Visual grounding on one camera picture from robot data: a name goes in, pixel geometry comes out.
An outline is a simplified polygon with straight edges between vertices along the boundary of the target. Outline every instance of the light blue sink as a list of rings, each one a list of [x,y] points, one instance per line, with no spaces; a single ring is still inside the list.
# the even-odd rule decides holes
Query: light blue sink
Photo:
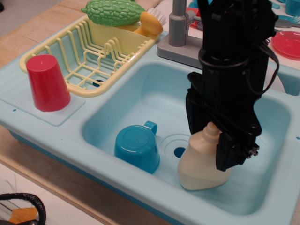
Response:
[[[188,145],[187,75],[200,71],[156,52],[155,45],[105,93],[72,94],[71,103],[58,112],[34,107],[17,58],[0,71],[0,124],[172,223],[290,224],[300,193],[300,71],[282,66],[287,93],[269,90],[255,104],[263,129],[259,155],[234,167],[225,184],[187,191],[177,178],[174,150]],[[154,174],[113,156],[118,132],[148,120],[158,124],[160,165]]]

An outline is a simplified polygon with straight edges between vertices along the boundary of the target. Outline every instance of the gray faucet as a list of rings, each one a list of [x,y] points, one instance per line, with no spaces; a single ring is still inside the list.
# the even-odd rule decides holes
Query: gray faucet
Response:
[[[186,0],[173,0],[172,13],[169,16],[169,34],[157,45],[158,56],[202,69],[198,52],[202,39],[188,35],[189,25],[201,20],[193,11],[186,11]]]

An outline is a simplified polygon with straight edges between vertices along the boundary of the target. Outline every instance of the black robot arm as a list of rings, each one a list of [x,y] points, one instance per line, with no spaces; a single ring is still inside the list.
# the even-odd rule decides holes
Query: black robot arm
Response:
[[[209,121],[222,131],[217,146],[217,169],[225,171],[257,155],[262,132],[254,103],[271,86],[278,59],[267,47],[277,16],[268,0],[198,0],[203,22],[199,60],[203,73],[190,73],[186,97],[190,132]],[[277,69],[263,90],[269,57]]]

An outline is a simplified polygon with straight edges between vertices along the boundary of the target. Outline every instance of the brush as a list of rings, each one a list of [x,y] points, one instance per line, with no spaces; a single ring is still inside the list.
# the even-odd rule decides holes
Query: brush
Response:
[[[159,10],[149,8],[147,12],[142,12],[140,16],[141,26],[134,32],[147,36],[149,33],[152,35],[159,35],[164,31],[166,17]]]

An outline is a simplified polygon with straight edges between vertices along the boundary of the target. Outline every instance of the blue mug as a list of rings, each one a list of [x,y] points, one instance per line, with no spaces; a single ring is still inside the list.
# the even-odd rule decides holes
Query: blue mug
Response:
[[[159,165],[155,135],[158,126],[147,121],[144,126],[132,125],[122,129],[116,138],[114,155],[149,173]]]

